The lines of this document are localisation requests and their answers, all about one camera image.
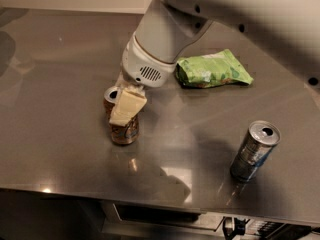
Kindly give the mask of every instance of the green chip bag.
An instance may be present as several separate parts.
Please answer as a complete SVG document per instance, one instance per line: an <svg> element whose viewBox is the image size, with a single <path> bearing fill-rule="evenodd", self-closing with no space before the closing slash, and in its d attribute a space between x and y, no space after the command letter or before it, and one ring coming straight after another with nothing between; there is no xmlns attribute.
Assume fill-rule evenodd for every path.
<svg viewBox="0 0 320 240"><path fill-rule="evenodd" d="M230 83L250 85L253 78L230 50L204 56L180 58L176 77L183 86L209 88Z"/></svg>

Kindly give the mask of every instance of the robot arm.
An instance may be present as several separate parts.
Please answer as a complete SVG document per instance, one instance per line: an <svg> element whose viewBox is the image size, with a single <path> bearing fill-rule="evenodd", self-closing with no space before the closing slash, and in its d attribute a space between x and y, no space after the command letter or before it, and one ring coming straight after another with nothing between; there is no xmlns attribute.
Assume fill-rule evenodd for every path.
<svg viewBox="0 0 320 240"><path fill-rule="evenodd" d="M124 77L134 85L162 86L179 54L211 20L238 28L279 58L294 51L314 70L320 65L319 5L320 0L153 0L125 49Z"/></svg>

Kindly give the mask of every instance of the soda can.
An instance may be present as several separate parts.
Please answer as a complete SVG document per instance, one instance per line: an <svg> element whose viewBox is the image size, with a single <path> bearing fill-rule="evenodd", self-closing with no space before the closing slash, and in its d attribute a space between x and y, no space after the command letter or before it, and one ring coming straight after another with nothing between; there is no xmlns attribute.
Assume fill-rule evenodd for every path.
<svg viewBox="0 0 320 240"><path fill-rule="evenodd" d="M279 142L280 131L274 125L266 121L253 122L231 164L231 175L241 182L250 181Z"/></svg>
<svg viewBox="0 0 320 240"><path fill-rule="evenodd" d="M117 94L120 88L110 87L104 93L104 107L107 114L107 123L110 127L111 140L119 145L128 145L133 143L139 136L139 118L134 116L125 126L118 126L109 123L111 112L116 103Z"/></svg>

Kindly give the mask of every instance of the black vent grille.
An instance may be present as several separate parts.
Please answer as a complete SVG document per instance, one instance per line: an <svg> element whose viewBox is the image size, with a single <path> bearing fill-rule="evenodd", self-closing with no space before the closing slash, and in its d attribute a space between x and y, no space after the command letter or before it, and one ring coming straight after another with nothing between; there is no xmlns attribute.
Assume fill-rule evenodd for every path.
<svg viewBox="0 0 320 240"><path fill-rule="evenodd" d="M161 78L161 74L158 70L155 70L150 67L143 67L140 68L141 76L150 80L150 81L157 81Z"/></svg>

